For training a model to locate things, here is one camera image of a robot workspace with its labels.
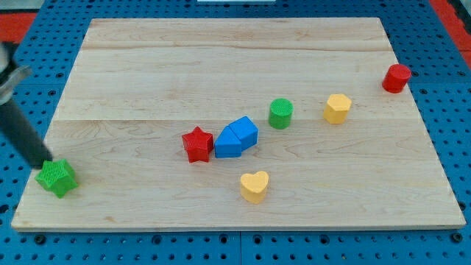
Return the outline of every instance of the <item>red star block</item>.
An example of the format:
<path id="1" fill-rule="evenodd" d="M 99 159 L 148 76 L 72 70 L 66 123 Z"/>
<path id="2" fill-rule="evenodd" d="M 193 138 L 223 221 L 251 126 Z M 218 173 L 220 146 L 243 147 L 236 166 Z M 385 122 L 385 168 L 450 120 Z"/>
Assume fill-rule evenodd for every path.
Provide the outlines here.
<path id="1" fill-rule="evenodd" d="M 196 127 L 193 132 L 182 135 L 182 139 L 190 163 L 196 161 L 209 162 L 209 153 L 214 148 L 212 134 L 203 132 L 199 127 Z"/>

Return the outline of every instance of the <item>green cylinder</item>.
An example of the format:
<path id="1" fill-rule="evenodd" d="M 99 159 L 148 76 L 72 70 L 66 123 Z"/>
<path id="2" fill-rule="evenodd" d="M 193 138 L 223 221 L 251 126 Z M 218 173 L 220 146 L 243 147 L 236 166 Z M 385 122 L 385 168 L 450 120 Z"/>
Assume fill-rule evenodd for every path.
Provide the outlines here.
<path id="1" fill-rule="evenodd" d="M 275 99 L 270 104 L 268 122 L 275 129 L 285 129 L 291 123 L 293 104 L 287 99 Z"/>

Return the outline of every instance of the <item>blue pegboard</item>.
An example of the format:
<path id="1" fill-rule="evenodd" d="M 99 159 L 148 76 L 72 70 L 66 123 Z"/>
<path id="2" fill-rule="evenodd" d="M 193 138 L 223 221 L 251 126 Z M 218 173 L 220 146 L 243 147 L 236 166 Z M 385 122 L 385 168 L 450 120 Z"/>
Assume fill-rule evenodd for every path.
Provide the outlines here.
<path id="1" fill-rule="evenodd" d="M 379 17 L 466 219 L 471 220 L 471 73 L 426 0 L 46 0 L 15 54 L 34 75 L 15 100 L 44 136 L 92 18 Z M 471 264 L 471 229 L 351 233 L 17 233 L 30 168 L 0 135 L 0 264 Z"/>

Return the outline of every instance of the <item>heart-shaped block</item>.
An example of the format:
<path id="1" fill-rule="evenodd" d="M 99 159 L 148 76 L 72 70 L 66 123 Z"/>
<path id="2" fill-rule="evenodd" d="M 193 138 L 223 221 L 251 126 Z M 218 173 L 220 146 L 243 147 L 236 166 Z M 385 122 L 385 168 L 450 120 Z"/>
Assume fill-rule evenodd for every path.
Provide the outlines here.
<path id="1" fill-rule="evenodd" d="M 258 204 L 263 201 L 266 195 L 269 176 L 264 171 L 255 174 L 243 174 L 241 176 L 241 195 L 251 203 Z"/>

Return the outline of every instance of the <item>toy block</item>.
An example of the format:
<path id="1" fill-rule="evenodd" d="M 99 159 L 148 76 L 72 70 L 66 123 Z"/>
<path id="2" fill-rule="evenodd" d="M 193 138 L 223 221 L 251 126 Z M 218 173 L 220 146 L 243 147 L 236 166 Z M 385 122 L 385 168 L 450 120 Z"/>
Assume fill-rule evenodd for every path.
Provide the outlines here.
<path id="1" fill-rule="evenodd" d="M 78 186 L 75 182 L 75 171 L 67 160 L 57 162 L 44 161 L 43 169 L 35 177 L 35 180 L 47 191 L 52 191 L 57 197 L 62 198 L 67 191 Z"/>
<path id="2" fill-rule="evenodd" d="M 257 144 L 258 128 L 249 119 L 244 116 L 229 124 L 229 128 L 242 143 L 242 151 Z"/>
<path id="3" fill-rule="evenodd" d="M 214 154 L 216 158 L 238 158 L 242 155 L 242 143 L 228 126 L 216 139 Z"/>
<path id="4" fill-rule="evenodd" d="M 182 135 L 182 139 L 190 163 L 196 161 L 209 162 L 209 154 L 214 149 L 212 134 L 195 127 L 193 132 Z"/>
<path id="5" fill-rule="evenodd" d="M 287 99 L 275 99 L 270 104 L 268 123 L 275 129 L 285 129 L 291 123 L 293 104 Z"/>
<path id="6" fill-rule="evenodd" d="M 411 70 L 405 65 L 398 63 L 390 66 L 383 80 L 384 90 L 390 93 L 401 92 L 411 78 L 411 75 Z"/>
<path id="7" fill-rule="evenodd" d="M 268 186 L 268 173 L 260 171 L 255 174 L 243 174 L 241 176 L 241 195 L 248 202 L 258 204 L 266 196 Z"/>
<path id="8" fill-rule="evenodd" d="M 332 94 L 324 109 L 324 119 L 330 124 L 342 124 L 347 118 L 352 101 L 344 94 Z"/>

